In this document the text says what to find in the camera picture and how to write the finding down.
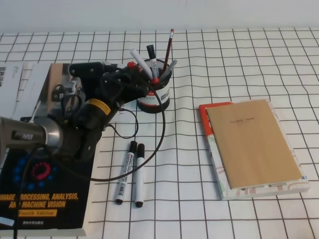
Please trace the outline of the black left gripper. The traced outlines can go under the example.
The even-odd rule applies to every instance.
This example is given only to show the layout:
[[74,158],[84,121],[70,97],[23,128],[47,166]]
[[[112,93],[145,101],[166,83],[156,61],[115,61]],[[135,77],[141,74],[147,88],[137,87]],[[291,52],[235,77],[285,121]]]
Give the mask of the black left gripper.
[[122,105],[148,93],[148,76],[138,67],[108,72],[100,79],[96,95],[86,100],[73,118],[73,124],[81,129],[103,129]]

